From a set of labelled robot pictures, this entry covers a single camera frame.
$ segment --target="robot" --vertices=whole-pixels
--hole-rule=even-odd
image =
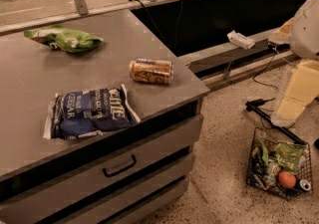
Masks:
[[[306,0],[291,21],[290,50],[301,61],[281,85],[270,118],[274,125],[291,125],[319,95],[318,15],[319,0]]]

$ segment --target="speckled floor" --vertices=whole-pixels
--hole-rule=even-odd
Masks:
[[[283,67],[266,72],[259,81],[279,85]],[[146,217],[139,224],[242,224],[319,223],[318,159],[313,142],[319,137],[319,103],[314,101],[291,128],[310,144],[313,194],[286,201],[247,186],[245,179],[254,128],[260,117],[245,110],[253,99],[276,97],[272,88],[252,79],[209,94],[203,103],[205,116],[200,140],[195,144],[188,191],[176,201]],[[273,103],[266,104],[268,109]],[[270,134],[280,136],[278,132]]]

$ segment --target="red and gold can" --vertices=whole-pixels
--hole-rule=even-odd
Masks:
[[[171,61],[136,59],[130,62],[130,77],[139,82],[169,85],[173,64]]]

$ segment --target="green bag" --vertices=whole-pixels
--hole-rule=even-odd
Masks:
[[[24,36],[52,49],[61,49],[70,53],[92,50],[104,41],[103,38],[81,30],[64,28],[55,25],[38,30],[27,30]]]

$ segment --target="cabinet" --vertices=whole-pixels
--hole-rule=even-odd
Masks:
[[[208,89],[129,10],[65,21],[105,39],[85,54],[0,37],[0,221],[134,223],[187,190]],[[170,60],[169,86],[129,77],[130,60]],[[124,83],[137,126],[78,140],[42,138],[54,93]]]

